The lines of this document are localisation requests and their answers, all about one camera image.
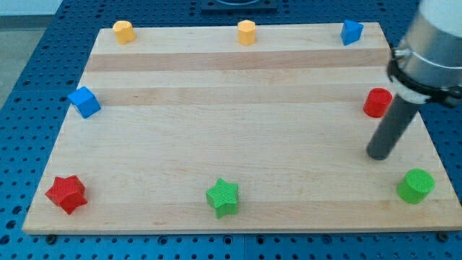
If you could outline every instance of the toy block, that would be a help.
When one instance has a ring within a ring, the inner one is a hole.
[[[369,92],[362,109],[370,117],[381,118],[387,112],[392,99],[388,90],[377,87]]]
[[[219,178],[217,184],[206,192],[207,203],[215,209],[218,219],[226,214],[237,214],[238,189],[236,183]]]
[[[77,207],[87,203],[84,193],[85,186],[73,175],[68,178],[55,177],[53,186],[45,195],[70,215]]]
[[[245,46],[249,46],[256,41],[255,22],[243,20],[237,24],[237,41]]]
[[[346,19],[340,34],[344,45],[347,46],[350,43],[358,41],[361,38],[362,28],[364,28],[364,25]]]
[[[119,44],[126,44],[136,39],[133,26],[128,21],[117,21],[113,25],[113,31]]]
[[[83,118],[87,118],[101,109],[95,95],[87,89],[81,87],[67,96],[71,103],[77,108]]]
[[[435,188],[435,180],[425,170],[412,169],[398,185],[398,195],[410,204],[418,204]]]

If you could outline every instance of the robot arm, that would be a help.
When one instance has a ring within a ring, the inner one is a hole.
[[[393,49],[388,76],[397,95],[367,146],[384,160],[420,106],[462,103],[462,1],[422,0],[414,21]]]

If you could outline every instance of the wood grain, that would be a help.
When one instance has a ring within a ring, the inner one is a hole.
[[[461,206],[420,116],[387,160],[366,155],[380,120],[362,105],[369,90],[389,87],[388,44],[378,24],[366,23],[361,41],[344,47],[339,28],[260,26],[250,48],[235,42],[234,27],[137,29],[125,47],[101,30],[79,86],[92,89],[103,109],[87,120],[69,109],[23,230],[459,230]],[[307,56],[282,58],[295,52]],[[364,58],[373,52],[381,54]],[[283,62],[245,63],[252,55]],[[323,58],[305,60],[316,55]],[[150,65],[161,56],[175,62]],[[240,58],[229,65],[231,56]],[[396,193],[412,168],[436,181],[418,205]],[[89,203],[69,216],[43,194],[55,176],[74,174]],[[218,178],[239,183],[238,215],[217,220],[206,203]]]

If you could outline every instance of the green cylinder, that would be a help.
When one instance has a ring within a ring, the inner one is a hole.
[[[398,185],[398,195],[411,204],[418,204],[433,190],[435,180],[425,170],[412,169]]]

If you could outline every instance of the green star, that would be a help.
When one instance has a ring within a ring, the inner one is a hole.
[[[217,184],[206,192],[207,203],[215,209],[217,218],[237,214],[238,189],[236,183],[227,183],[219,178]]]

